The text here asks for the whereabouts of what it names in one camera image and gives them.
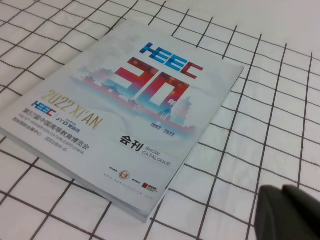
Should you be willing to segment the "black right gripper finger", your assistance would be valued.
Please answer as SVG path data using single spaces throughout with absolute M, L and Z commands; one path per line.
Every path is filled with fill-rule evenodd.
M 318 240 L 320 201 L 293 185 L 259 189 L 254 220 L 258 240 Z

